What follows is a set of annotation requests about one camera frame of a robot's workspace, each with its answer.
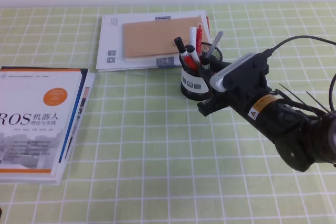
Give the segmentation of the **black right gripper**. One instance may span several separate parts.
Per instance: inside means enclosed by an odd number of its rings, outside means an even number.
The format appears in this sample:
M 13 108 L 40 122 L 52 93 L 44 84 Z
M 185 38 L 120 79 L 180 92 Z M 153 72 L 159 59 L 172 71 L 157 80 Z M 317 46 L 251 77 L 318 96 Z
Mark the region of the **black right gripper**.
M 197 104 L 198 111 L 203 116 L 208 116 L 230 107 L 251 124 L 277 124 L 278 104 L 270 94 L 271 88 L 266 80 L 269 56 L 270 54 L 256 54 L 233 73 L 229 73 L 223 80 L 227 89 L 225 92 L 218 92 L 209 84 L 211 97 Z M 209 61 L 209 70 L 203 69 L 202 64 L 198 68 L 198 73 L 205 82 L 209 82 L 215 73 L 231 64 L 220 61 L 215 56 L 210 56 Z

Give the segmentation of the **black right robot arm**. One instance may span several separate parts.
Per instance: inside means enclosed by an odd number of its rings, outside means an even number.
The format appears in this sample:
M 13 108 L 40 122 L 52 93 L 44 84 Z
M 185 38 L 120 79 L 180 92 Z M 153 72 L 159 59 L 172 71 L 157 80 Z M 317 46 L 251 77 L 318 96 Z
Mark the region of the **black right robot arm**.
M 299 172 L 313 163 L 335 164 L 335 112 L 324 112 L 272 90 L 266 79 L 267 56 L 249 53 L 232 63 L 211 58 L 198 72 L 210 91 L 210 98 L 197 105 L 204 116 L 232 108 Z

